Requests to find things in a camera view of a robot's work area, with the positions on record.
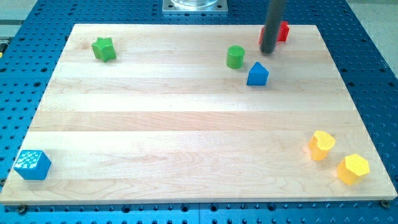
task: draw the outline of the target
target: wooden surface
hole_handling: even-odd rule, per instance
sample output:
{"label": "wooden surface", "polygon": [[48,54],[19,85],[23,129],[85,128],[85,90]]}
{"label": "wooden surface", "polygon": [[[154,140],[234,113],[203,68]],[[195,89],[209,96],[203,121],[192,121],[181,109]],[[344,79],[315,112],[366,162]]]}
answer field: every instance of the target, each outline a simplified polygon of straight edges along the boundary
{"label": "wooden surface", "polygon": [[[47,179],[11,170],[3,204],[267,202],[392,199],[397,193],[315,26],[261,55],[261,26],[78,24],[22,149],[52,160]],[[112,37],[117,60],[91,43]],[[244,67],[226,66],[230,45]],[[261,62],[267,86],[246,86]],[[321,129],[336,139],[324,161],[306,147]],[[371,173],[348,186],[349,154]]]}

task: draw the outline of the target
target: yellow hexagon block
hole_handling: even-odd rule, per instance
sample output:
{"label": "yellow hexagon block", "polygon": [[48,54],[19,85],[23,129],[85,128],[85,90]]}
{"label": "yellow hexagon block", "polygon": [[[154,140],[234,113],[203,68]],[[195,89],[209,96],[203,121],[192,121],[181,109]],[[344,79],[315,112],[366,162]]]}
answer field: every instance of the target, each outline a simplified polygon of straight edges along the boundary
{"label": "yellow hexagon block", "polygon": [[324,131],[315,131],[308,144],[308,148],[311,150],[311,158],[315,161],[326,158],[335,143],[335,139],[330,134]]}
{"label": "yellow hexagon block", "polygon": [[348,185],[359,183],[368,173],[369,162],[358,154],[346,156],[337,167],[337,177]]}

